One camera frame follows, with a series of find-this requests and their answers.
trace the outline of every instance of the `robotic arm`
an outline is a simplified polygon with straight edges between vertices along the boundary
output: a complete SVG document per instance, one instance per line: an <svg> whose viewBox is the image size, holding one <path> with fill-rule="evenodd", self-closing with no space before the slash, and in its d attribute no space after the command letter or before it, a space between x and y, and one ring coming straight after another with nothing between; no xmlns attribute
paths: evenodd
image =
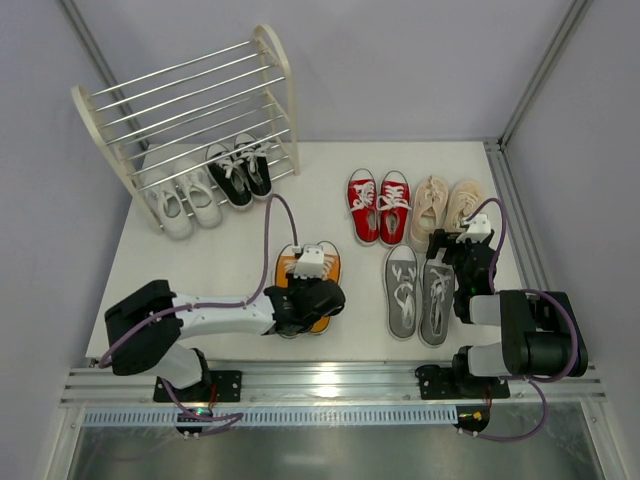
<svg viewBox="0 0 640 480"><path fill-rule="evenodd" d="M578 352L567 375L584 375L588 354L575 320L569 298L563 292L504 290L493 292L495 251L489 246L494 231L486 214L477 214L464 225L464 233L439 229L431 236L427 260L444 250L442 262L451 265L458 288L454 293L454 312L462 323L500 328L501 342L486 346L463 346L454 355L451 369L425 365L416 370L423 399L440 398L445 392L453 398L483 398L488 389L494 398L508 397L506 386L500 392L499 377L561 373L572 356L571 329L575 331ZM556 305L569 316L571 328Z"/></svg>
<svg viewBox="0 0 640 480"><path fill-rule="evenodd" d="M186 397L211 388L204 356L179 340L218 333L283 334L308 331L324 316L337 315L345 304L340 287L322 280L324 253L321 245L305 245L296 252L290 288L268 287L251 303L246 297L199 297L176 293L167 280L154 280L105 314L109 344L120 340L151 314L169 311L161 321L151 322L131 336L113 354L116 375L151 373L168 380Z"/></svg>

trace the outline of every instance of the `white table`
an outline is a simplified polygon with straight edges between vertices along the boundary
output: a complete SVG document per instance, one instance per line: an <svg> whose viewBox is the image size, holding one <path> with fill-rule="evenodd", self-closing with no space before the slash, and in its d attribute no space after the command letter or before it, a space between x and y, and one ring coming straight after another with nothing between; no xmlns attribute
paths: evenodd
<svg viewBox="0 0 640 480"><path fill-rule="evenodd" d="M164 158L193 145L163 149ZM497 327L463 325L452 318L446 342L427 348L414 335L408 341L394 340L386 327L386 299L382 270L387 250L381 245L364 248L353 237L345 200L347 179L366 167L382 180L387 171L404 173L412 188L430 174L446 178L451 187L458 180L473 178L495 196L495 186L481 142L427 143L301 143L302 174L274 183L274 190L288 201L294 212L301 243L330 240L343 262L341 286L347 297L344 311L321 336L302 335L285 340L247 334L197 337L183 345L197 347L209 359L375 361L451 360L464 345L485 345L500 340ZM100 310L87 348L88 357L99 357L108 347L104 312L150 280L167 279L173 291L199 295L243 295L257 286L262 265L265 206L256 202L248 212L223 209L224 221L211 230L197 229L186 241L175 242L155 234L136 205L131 205L122 232ZM486 209L500 233L497 207ZM283 209L274 203L270 239L270 268L285 244L291 242ZM521 288L516 262L507 237L498 262L496 288Z"/></svg>

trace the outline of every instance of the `beige sneaker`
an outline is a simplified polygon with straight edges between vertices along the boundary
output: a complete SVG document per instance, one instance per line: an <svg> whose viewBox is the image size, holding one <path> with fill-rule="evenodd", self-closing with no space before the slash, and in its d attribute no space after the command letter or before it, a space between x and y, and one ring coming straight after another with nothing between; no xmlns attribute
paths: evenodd
<svg viewBox="0 0 640 480"><path fill-rule="evenodd" d="M446 232L464 232L460 226L462 220L473 212L484 201L482 187L475 180L461 180L453 188L447 206L447 218L444 220Z"/></svg>
<svg viewBox="0 0 640 480"><path fill-rule="evenodd" d="M426 252L429 235L436 228L442 228L448 195L449 184L442 177L431 175L418 185L413 196L413 216L409 230L409 244L416 252Z"/></svg>

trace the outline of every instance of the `shoe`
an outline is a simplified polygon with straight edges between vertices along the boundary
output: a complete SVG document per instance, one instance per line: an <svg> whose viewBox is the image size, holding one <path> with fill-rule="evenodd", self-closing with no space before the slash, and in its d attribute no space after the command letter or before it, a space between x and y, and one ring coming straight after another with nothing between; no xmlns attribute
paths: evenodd
<svg viewBox="0 0 640 480"><path fill-rule="evenodd" d="M356 241L368 247L378 240L378 213L375 205L376 181L369 170L353 172L347 184L347 205L353 218Z"/></svg>
<svg viewBox="0 0 640 480"><path fill-rule="evenodd" d="M448 195L449 184L444 178L431 175L418 185L413 196L413 215L409 229L409 244L416 252L426 252L429 248L429 235L436 228L442 228Z"/></svg>
<svg viewBox="0 0 640 480"><path fill-rule="evenodd" d="M409 215L409 183L400 172L391 171L382 180L378 197L380 242L388 248L402 242Z"/></svg>
<svg viewBox="0 0 640 480"><path fill-rule="evenodd" d="M449 331L453 306L453 269L425 263L422 272L422 316L418 336L428 347L439 347Z"/></svg>
<svg viewBox="0 0 640 480"><path fill-rule="evenodd" d="M184 172L197 165L190 158L175 162L174 173ZM204 168L196 168L176 178L176 182L191 205L196 220L204 228L213 228L222 222L222 212L211 191L211 180Z"/></svg>
<svg viewBox="0 0 640 480"><path fill-rule="evenodd" d="M248 133L241 133L236 137L233 149L237 150L244 145L254 143L256 137ZM271 177L269 177L269 165L267 163L268 145L257 144L247 147L236 154L236 158L244 160L241 167L246 179L249 181L249 189L258 200L266 200L271 193Z"/></svg>
<svg viewBox="0 0 640 480"><path fill-rule="evenodd" d="M319 242L324 250L324 276L323 280L333 280L338 285L340 284L340 277L342 276L342 262L340 261L340 254L336 246L328 241ZM295 282L293 278L293 271L296 268L298 259L295 257L291 245L287 245L276 262L275 272L275 285L276 287L289 287L290 282ZM331 317L322 317L316 323L313 324L309 333L314 335L321 335L325 333L331 324Z"/></svg>
<svg viewBox="0 0 640 480"><path fill-rule="evenodd" d="M397 245L387 255L384 267L389 333L407 340L416 331L418 259L408 245Z"/></svg>
<svg viewBox="0 0 640 480"><path fill-rule="evenodd" d="M167 178L159 169L150 170L141 176L143 185L151 185ZM182 240L193 233L193 224L176 192L173 182L168 181L144 191L144 197L162 223L164 233L174 240Z"/></svg>
<svg viewBox="0 0 640 480"><path fill-rule="evenodd" d="M449 196L447 218L444 220L446 232L465 232L462 220L476 211L484 201L482 187L475 180L462 180L456 184Z"/></svg>
<svg viewBox="0 0 640 480"><path fill-rule="evenodd" d="M229 205L238 210L247 210L253 204L253 197L249 184L241 165L244 160L233 159L229 155L229 149L219 143L207 148L205 155L207 160L220 157L207 165L213 181L220 187L220 191L229 200Z"/></svg>

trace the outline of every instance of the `gray sneaker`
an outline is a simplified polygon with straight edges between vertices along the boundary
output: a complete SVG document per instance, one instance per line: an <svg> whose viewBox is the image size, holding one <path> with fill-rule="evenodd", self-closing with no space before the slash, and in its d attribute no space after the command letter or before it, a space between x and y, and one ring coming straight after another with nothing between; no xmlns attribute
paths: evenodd
<svg viewBox="0 0 640 480"><path fill-rule="evenodd" d="M453 305L453 269L430 265L422 272L422 317L418 335L429 347L439 347L447 338Z"/></svg>
<svg viewBox="0 0 640 480"><path fill-rule="evenodd" d="M407 340L416 331L418 259L408 245L398 245L387 255L384 287L389 311L389 333Z"/></svg>

